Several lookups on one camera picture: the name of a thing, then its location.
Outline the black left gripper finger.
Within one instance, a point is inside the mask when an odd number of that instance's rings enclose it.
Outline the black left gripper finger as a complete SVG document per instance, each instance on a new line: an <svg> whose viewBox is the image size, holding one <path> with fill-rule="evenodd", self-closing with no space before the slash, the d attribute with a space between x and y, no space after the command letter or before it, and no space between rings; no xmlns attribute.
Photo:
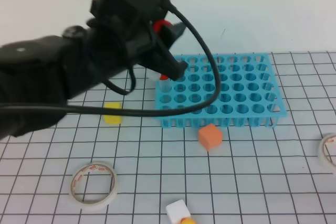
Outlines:
<svg viewBox="0 0 336 224"><path fill-rule="evenodd" d="M177 61L161 39L155 42L152 50L141 56L139 64L163 74L173 81L183 77L187 69L187 63L185 61Z"/></svg>
<svg viewBox="0 0 336 224"><path fill-rule="evenodd" d="M162 40L163 44L167 49L170 49L171 46L183 35L186 30L186 26L180 22L172 24L172 26L164 26L159 33L158 37Z"/></svg>

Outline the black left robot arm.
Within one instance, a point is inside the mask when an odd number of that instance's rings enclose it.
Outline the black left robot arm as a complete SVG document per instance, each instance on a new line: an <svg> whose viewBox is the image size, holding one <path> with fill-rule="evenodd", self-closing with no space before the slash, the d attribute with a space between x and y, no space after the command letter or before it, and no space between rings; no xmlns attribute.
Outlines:
<svg viewBox="0 0 336 224"><path fill-rule="evenodd" d="M127 95L134 90L133 67L141 65L172 80L184 75L170 47L186 24L165 20L169 0L134 6L126 0L93 0L87 28L72 26L1 47L1 138L19 137L55 125L71 109L68 101L102 83Z"/></svg>

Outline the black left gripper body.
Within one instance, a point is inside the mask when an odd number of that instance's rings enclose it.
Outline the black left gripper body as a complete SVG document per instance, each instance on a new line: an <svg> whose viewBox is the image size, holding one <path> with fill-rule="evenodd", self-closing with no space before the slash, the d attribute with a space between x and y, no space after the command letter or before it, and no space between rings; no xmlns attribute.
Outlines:
<svg viewBox="0 0 336 224"><path fill-rule="evenodd" d="M71 43L62 58L65 77L111 77L131 70L160 39L153 30L153 23L160 19L112 13L110 9L105 13L98 10L98 4L92 0L88 29L63 35Z"/></svg>

